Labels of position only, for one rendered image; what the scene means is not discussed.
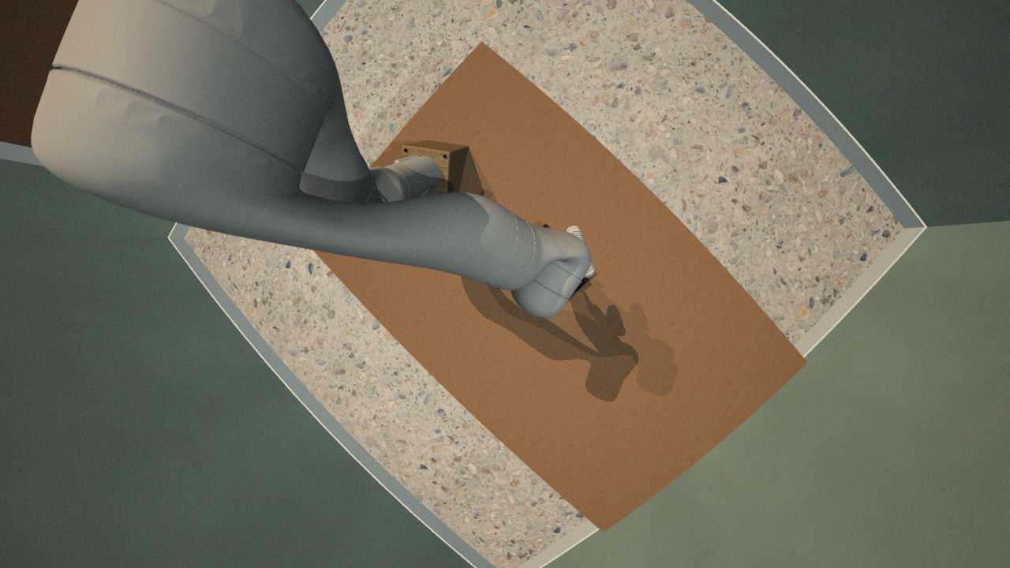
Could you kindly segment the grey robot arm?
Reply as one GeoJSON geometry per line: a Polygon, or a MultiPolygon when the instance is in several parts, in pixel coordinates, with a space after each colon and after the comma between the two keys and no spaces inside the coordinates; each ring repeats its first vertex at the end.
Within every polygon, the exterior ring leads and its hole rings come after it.
{"type": "Polygon", "coordinates": [[[541,319],[590,269],[569,231],[475,193],[425,196],[441,181],[432,158],[368,168],[331,51],[295,0],[79,0],[53,67],[32,150],[111,204],[451,273],[541,319]]]}

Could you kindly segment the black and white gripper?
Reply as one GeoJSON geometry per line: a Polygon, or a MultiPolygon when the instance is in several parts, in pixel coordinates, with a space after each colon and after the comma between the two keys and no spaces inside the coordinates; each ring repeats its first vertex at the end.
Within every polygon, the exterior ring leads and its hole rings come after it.
{"type": "MultiPolygon", "coordinates": [[[[578,228],[578,226],[570,226],[569,229],[566,229],[565,231],[569,231],[569,233],[573,234],[574,236],[578,236],[578,238],[580,238],[580,240],[583,240],[585,242],[583,233],[578,228]]],[[[592,263],[590,265],[590,269],[588,270],[587,273],[585,273],[585,278],[591,277],[595,273],[595,268],[594,268],[594,263],[592,261],[592,258],[591,258],[591,262],[592,263]]]]}

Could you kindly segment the black power strip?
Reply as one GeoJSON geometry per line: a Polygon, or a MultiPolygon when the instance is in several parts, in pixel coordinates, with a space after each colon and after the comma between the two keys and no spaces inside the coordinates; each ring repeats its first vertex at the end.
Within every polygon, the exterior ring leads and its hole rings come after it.
{"type": "MultiPolygon", "coordinates": [[[[551,227],[549,227],[549,226],[548,226],[548,224],[546,224],[546,223],[544,224],[544,227],[546,227],[546,229],[551,229],[551,227]]],[[[581,283],[580,285],[578,285],[578,287],[577,287],[576,291],[574,291],[574,293],[573,293],[573,294],[571,294],[571,296],[573,296],[573,295],[574,295],[574,294],[575,294],[575,293],[576,293],[576,292],[578,291],[578,289],[580,289],[580,288],[581,288],[581,287],[582,287],[582,286],[583,286],[584,284],[586,284],[586,283],[587,283],[587,282],[588,282],[589,280],[590,280],[590,279],[588,279],[588,278],[585,278],[585,277],[584,277],[584,278],[583,278],[583,282],[582,282],[582,283],[581,283]]],[[[571,296],[570,296],[570,297],[571,297],[571,296]]]]}

